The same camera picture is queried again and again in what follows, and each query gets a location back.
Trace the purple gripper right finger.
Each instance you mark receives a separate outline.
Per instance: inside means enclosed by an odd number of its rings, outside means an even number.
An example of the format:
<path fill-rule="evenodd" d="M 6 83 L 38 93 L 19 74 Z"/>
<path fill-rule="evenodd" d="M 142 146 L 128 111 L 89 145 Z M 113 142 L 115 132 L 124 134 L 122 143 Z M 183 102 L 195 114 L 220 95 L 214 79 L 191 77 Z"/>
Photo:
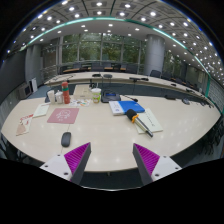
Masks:
<path fill-rule="evenodd" d="M 181 167 L 169 156 L 159 156 L 136 143 L 133 144 L 133 156 L 143 185 L 148 185 L 181 170 Z"/>

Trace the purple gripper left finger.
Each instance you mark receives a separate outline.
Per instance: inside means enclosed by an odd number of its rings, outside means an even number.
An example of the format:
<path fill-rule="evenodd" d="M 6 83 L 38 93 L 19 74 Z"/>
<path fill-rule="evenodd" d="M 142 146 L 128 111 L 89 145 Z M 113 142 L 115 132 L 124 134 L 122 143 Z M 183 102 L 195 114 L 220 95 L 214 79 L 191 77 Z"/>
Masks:
<path fill-rule="evenodd" d="M 79 185 L 90 154 L 91 143 L 86 143 L 66 154 L 52 157 L 41 169 Z"/>

